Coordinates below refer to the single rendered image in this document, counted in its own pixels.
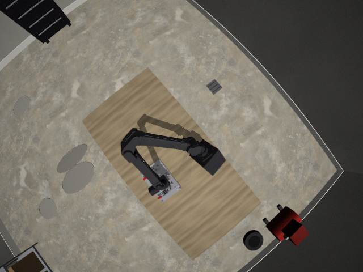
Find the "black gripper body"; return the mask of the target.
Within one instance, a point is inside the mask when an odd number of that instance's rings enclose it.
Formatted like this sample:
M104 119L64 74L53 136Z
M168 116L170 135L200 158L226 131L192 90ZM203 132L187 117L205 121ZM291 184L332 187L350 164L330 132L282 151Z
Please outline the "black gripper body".
M164 175L162 175L162 176L160 177L160 179L161 179L161 181L165 181L165 182L167 181L166 188L170 186L170 183L168 182L168 179L166 179L166 177L165 177ZM166 188L165 188L165 189L166 189Z

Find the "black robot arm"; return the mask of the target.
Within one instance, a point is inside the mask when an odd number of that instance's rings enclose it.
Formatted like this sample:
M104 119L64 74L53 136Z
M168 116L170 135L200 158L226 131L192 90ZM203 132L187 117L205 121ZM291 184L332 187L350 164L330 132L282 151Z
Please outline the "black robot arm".
M209 158L212 153L203 143L196 141L194 137L173 138L163 135L145 133L137 128L132 128L130 132L121 141L121 155L129 162L133 163L136 168L150 181L152 184L148 188L149 193L153 196L160 190L164 190L166 183L161 181L150 166L145 162L142 156L138 153L136 146L154 146L173 148L186 151L192 156L198 156L202 162Z

